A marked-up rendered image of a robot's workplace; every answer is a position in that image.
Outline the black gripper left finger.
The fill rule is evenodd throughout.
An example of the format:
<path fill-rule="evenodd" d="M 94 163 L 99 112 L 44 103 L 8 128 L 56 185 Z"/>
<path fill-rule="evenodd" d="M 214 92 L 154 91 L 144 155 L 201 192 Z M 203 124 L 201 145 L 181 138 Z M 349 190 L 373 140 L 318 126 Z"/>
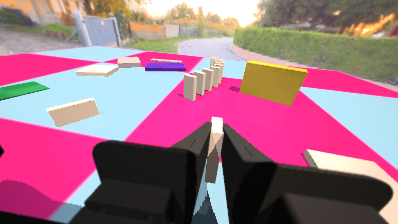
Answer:
<path fill-rule="evenodd" d="M 114 179 L 174 192 L 174 222 L 191 224 L 209 150 L 212 122 L 165 147 L 121 140 L 94 145 L 92 158 L 100 179 Z"/>

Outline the purple flat block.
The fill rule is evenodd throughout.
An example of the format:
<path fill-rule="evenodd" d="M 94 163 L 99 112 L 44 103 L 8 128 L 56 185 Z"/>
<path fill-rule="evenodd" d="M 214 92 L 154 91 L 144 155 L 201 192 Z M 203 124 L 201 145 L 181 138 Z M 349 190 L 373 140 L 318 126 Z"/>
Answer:
<path fill-rule="evenodd" d="M 183 63 L 147 63 L 145 71 L 186 72 Z"/>

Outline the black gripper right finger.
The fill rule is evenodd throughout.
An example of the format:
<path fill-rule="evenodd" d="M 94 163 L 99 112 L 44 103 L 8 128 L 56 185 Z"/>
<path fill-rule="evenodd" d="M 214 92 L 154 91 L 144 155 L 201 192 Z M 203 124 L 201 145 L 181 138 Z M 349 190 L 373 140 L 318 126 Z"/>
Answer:
<path fill-rule="evenodd" d="M 222 170 L 229 224 L 266 224 L 284 193 L 374 207 L 380 213 L 394 195 L 377 177 L 276 162 L 223 123 Z"/>

